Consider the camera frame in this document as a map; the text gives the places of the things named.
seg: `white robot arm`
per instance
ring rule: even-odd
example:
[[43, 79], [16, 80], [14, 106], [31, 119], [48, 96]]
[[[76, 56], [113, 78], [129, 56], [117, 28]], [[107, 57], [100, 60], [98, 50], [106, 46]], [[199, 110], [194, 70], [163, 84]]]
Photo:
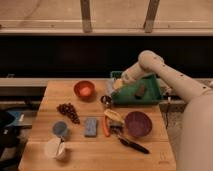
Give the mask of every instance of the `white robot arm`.
[[122, 73], [122, 84], [131, 84], [156, 73], [188, 105], [184, 111], [177, 171], [213, 170], [213, 91], [164, 64], [152, 51], [140, 53], [138, 62]]

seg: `maroon plate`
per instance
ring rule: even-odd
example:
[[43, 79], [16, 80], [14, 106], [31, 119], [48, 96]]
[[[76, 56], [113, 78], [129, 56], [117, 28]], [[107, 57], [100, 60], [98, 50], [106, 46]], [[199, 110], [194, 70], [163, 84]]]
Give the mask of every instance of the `maroon plate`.
[[125, 125], [134, 137], [141, 137], [149, 134], [152, 130], [152, 121], [143, 112], [133, 111], [130, 112], [125, 118]]

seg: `tan cup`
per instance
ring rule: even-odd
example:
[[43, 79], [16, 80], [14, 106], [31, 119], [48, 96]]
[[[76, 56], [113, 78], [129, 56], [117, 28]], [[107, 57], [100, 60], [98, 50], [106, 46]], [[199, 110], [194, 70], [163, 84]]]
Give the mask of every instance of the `tan cup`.
[[44, 153], [48, 158], [62, 160], [66, 156], [65, 143], [60, 138], [52, 138], [45, 144]]

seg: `floor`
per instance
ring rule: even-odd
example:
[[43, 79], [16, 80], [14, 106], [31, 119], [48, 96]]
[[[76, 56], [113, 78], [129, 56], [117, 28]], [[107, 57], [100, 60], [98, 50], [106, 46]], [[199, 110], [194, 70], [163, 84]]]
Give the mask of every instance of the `floor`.
[[[10, 104], [0, 102], [0, 109], [5, 109], [11, 106], [25, 106], [25, 104], [23, 104], [23, 102], [16, 102], [16, 103], [10, 102]], [[162, 111], [162, 116], [165, 122], [165, 126], [168, 125], [167, 127], [168, 137], [171, 142], [174, 157], [175, 159], [177, 159], [180, 134], [181, 134], [181, 121], [183, 116], [182, 111], [184, 109], [184, 106], [182, 106], [181, 108], [179, 106], [177, 110], [177, 107], [174, 107], [174, 106], [171, 107], [164, 103], [160, 105], [160, 109]], [[21, 134], [20, 134], [21, 143], [16, 148], [6, 149], [0, 161], [13, 158], [14, 156], [20, 156], [23, 153], [25, 144], [27, 143], [27, 139], [29, 137], [29, 133], [31, 130], [29, 124], [32, 124], [32, 121], [34, 120], [36, 116], [36, 112], [37, 112], [36, 110], [24, 111], [25, 116], [28, 116], [29, 118], [25, 119], [25, 123], [23, 123], [25, 127], [23, 127], [24, 129], [21, 130]], [[17, 167], [18, 165], [13, 165], [11, 167], [5, 168], [4, 171], [16, 171]]]
[[[141, 29], [148, 5], [148, 0], [91, 0], [92, 26], [95, 29]], [[212, 7], [210, 0], [160, 1], [154, 27], [212, 28]], [[81, 29], [80, 1], [0, 0], [0, 25], [3, 28]]]

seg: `red bowl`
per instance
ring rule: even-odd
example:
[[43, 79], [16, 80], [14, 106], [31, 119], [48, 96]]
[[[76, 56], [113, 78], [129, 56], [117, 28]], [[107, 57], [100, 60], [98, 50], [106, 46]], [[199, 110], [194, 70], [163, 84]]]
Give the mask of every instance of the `red bowl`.
[[76, 96], [81, 99], [89, 99], [95, 91], [95, 85], [90, 81], [79, 81], [74, 86]]
[[152, 121], [143, 112], [130, 112], [125, 118], [125, 125], [130, 135], [134, 137], [142, 137], [152, 130]]

